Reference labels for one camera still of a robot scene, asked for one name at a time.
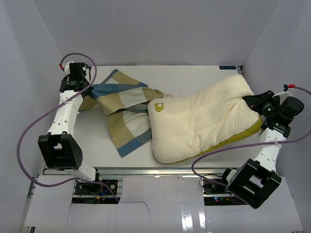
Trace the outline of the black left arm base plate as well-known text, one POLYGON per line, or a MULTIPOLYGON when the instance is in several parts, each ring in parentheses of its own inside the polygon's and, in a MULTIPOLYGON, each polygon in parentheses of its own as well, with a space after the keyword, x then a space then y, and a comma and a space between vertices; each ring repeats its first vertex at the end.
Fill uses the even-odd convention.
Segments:
MULTIPOLYGON (((118 180, 102 180, 104 184, 106 184, 111 191, 116 195, 117 194, 117 188, 118 188, 118 180)), ((110 195, 110 191, 101 184, 91 184, 91 183, 82 183, 82 182, 76 182, 74 192, 75 195, 97 195, 97 196, 103 196, 103 195, 110 195)))

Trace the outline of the blue beige white checked pillowcase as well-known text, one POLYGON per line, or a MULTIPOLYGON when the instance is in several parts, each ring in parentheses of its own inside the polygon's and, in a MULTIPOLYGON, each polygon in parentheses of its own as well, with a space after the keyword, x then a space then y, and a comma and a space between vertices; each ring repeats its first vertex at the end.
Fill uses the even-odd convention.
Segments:
POLYGON ((110 139, 120 157, 125 157, 151 140, 148 104, 166 96, 115 69, 100 84, 93 85, 79 109, 102 108, 110 139))

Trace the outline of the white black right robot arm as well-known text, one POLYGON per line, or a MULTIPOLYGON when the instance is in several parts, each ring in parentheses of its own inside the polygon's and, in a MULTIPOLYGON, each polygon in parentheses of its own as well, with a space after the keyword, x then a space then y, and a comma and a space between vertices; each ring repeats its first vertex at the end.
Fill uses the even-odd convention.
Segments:
POLYGON ((259 208, 279 187, 281 178, 276 173, 276 161, 281 142, 286 141, 289 124, 304 109, 299 99, 287 96, 280 101, 280 94, 267 91, 243 98, 247 106, 264 116, 259 141, 263 147, 255 159, 248 159, 241 168, 227 168, 219 187, 231 193, 254 209, 259 208))

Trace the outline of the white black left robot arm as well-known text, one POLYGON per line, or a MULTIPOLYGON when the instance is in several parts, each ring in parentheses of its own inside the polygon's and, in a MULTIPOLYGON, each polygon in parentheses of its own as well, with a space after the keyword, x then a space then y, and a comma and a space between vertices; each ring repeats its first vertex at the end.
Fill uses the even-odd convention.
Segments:
POLYGON ((47 168, 87 180, 86 188, 97 194, 102 190, 103 182, 96 178, 97 170, 83 159, 82 149, 73 136, 79 108, 84 97, 92 90, 89 87, 85 93, 79 93, 89 85, 87 71, 90 71, 90 66, 85 63, 70 61, 65 65, 59 97, 62 106, 56 110, 47 134, 39 136, 38 146, 47 168))

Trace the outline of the white pillow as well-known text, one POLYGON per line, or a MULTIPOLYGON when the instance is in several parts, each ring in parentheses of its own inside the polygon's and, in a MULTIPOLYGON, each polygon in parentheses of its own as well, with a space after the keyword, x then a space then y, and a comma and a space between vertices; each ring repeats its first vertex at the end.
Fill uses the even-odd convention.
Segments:
POLYGON ((152 100, 148 114, 154 157, 171 164, 259 132, 262 118, 243 99, 253 94, 236 74, 186 97, 152 100))

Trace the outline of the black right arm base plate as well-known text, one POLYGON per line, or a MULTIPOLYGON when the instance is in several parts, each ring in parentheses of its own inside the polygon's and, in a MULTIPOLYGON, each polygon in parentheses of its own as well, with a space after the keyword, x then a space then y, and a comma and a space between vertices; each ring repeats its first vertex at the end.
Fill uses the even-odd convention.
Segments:
POLYGON ((239 198, 237 195, 229 192, 224 186, 200 179, 199 185, 203 190, 204 199, 220 200, 225 198, 239 198))

